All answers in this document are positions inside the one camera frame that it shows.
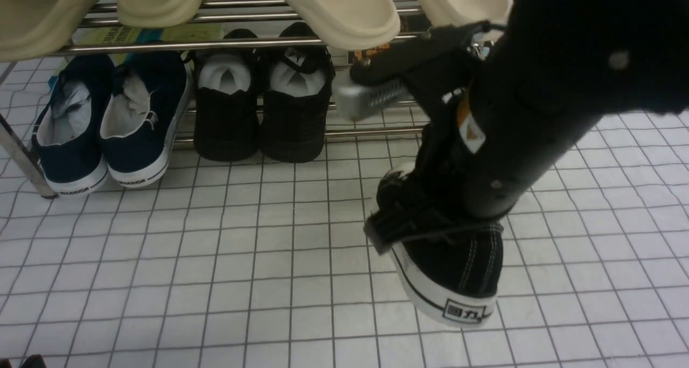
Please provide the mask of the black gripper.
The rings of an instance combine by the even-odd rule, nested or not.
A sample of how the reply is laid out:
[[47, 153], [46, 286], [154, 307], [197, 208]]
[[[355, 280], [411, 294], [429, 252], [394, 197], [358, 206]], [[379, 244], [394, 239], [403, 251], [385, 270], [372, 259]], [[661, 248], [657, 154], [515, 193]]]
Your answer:
[[379, 182], [377, 207], [364, 233], [380, 255], [394, 247], [427, 256], [501, 253], [502, 226], [471, 216], [459, 201], [460, 182], [449, 163], [456, 137], [424, 126], [416, 159], [388, 171]]

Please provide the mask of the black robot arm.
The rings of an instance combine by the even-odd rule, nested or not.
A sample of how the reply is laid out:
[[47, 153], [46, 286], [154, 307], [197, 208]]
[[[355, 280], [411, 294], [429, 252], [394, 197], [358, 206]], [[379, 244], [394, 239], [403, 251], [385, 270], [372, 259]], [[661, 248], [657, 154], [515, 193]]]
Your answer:
[[378, 253], [498, 221], [604, 115], [687, 110], [687, 0], [515, 0], [354, 64], [428, 115], [414, 170], [364, 231]]

